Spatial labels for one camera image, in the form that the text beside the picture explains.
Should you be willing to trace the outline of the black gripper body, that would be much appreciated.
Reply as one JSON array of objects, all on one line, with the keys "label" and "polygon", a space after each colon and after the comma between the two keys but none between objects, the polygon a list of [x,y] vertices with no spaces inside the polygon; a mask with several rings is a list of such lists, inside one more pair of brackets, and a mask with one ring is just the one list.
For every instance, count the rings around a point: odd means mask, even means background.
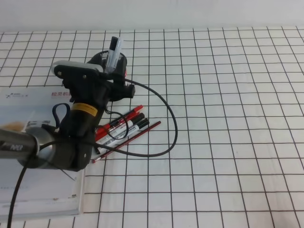
[{"label": "black gripper body", "polygon": [[83,112],[99,112],[109,101],[133,98],[135,86],[125,83],[125,75],[107,74],[94,69],[63,68],[62,79],[71,94],[72,109]]}]

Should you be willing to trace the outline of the gray black robot arm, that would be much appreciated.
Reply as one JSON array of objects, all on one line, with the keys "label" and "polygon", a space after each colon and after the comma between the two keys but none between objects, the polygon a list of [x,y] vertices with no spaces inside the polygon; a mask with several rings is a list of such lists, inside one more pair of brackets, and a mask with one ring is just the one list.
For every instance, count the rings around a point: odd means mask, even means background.
[{"label": "gray black robot arm", "polygon": [[55,126],[44,124],[25,133],[1,130],[0,156],[28,169],[79,171],[90,162],[108,102],[133,98],[135,87],[126,85],[124,75],[97,69],[58,65],[54,73],[71,94],[65,117],[60,121],[54,107]]}]

